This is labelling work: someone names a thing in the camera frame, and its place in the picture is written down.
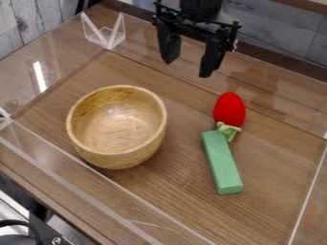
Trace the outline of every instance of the green block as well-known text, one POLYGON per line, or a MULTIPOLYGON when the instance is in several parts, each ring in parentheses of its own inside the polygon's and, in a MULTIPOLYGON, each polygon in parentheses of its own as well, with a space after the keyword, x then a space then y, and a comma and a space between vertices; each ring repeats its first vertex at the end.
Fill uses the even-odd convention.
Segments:
POLYGON ((201 141, 218 194, 242 190, 242 182, 229 152, 225 137, 217 130, 201 133, 201 141))

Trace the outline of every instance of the bowl rim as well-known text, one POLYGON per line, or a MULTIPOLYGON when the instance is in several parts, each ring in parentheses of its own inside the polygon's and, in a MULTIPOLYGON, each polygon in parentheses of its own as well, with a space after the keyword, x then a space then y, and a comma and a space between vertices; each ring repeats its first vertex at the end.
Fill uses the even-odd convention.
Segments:
POLYGON ((127 154, 127 153, 131 153, 137 150, 140 150, 142 147, 145 147, 148 144, 150 144, 156 139, 157 137, 160 136, 161 132, 164 131, 164 128, 165 128, 165 124, 166 124, 166 110, 165 110, 165 106, 164 106, 164 102, 162 100, 160 99, 160 97, 152 92, 149 91, 148 89, 145 88, 141 88, 141 87, 137 87, 137 86, 133 86, 133 85, 111 85, 111 86, 106 86, 106 87, 102 87, 94 91, 91 91, 90 93, 87 93, 86 95, 83 95, 74 103, 73 107, 70 108, 69 110, 69 113, 67 113, 67 116, 66 116, 66 131, 67 131, 67 136, 70 138, 70 140, 73 141, 73 143, 83 150, 86 150, 87 152, 91 152, 94 154, 98 154, 98 155, 110 155, 110 156, 117 156, 117 155, 123 155, 123 154, 127 154), (149 137, 149 139, 140 145, 137 145, 135 147, 127 149, 126 151, 122 151, 122 152, 118 152, 118 153, 109 153, 109 152, 99 152, 97 150, 94 150, 94 148, 89 147, 87 145, 85 145, 74 136, 74 133, 73 133, 73 130, 71 130, 71 117, 73 117, 73 113, 74 113, 74 110, 75 108, 79 106, 79 104, 83 102, 83 100, 86 98, 89 98, 91 95, 94 95, 95 93, 98 93, 99 91, 102 90, 106 90, 106 89, 113 89, 113 88, 131 88, 145 94, 148 94, 152 99, 156 101, 158 107, 160 107, 160 112, 162 113, 162 116, 161 116, 161 122, 160 122, 160 125, 158 125, 158 128, 156 130, 156 132, 152 134, 152 136, 149 137))

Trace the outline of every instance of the red strawberry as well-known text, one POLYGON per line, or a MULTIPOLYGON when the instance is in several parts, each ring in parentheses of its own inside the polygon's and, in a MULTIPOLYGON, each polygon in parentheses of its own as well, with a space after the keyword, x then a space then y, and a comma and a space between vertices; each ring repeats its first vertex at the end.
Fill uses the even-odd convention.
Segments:
POLYGON ((241 127, 245 121, 245 105, 234 93, 226 92, 218 97, 213 110, 213 118, 216 122, 241 127))

